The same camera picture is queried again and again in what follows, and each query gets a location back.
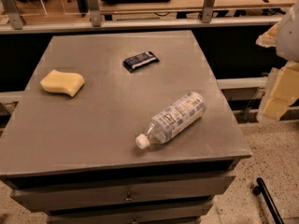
yellow sponge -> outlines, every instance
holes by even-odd
[[[47,92],[66,93],[74,97],[84,85],[84,78],[77,73],[66,73],[52,70],[40,81],[41,86]]]

bottle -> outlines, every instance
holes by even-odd
[[[136,144],[145,149],[154,144],[164,144],[182,132],[206,111],[203,96],[190,92],[168,108],[151,118],[146,134],[136,138]]]

bottle cap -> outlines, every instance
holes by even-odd
[[[146,135],[144,135],[143,133],[140,134],[137,138],[136,138],[136,144],[141,148],[141,149],[145,149],[147,147],[150,146],[150,140],[148,139],[148,137]]]

gray drawer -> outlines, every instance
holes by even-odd
[[[139,203],[223,194],[234,171],[165,175],[117,183],[88,183],[39,189],[13,190],[11,198],[32,212],[55,211],[118,203]]]
[[[142,224],[142,223],[183,223],[175,222],[192,217],[194,223],[197,217],[206,215],[212,206],[212,201],[196,199],[171,202],[141,203],[130,207],[111,207],[92,211],[48,216],[49,224]]]

terrazzo floor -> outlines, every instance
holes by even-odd
[[[299,217],[299,120],[239,125],[253,155],[237,165],[235,181],[215,197],[201,224],[275,223],[262,195],[252,194],[257,177],[264,180],[285,223],[299,223],[294,219]],[[12,201],[9,193],[0,183],[0,224],[45,223],[44,214],[30,213]]]

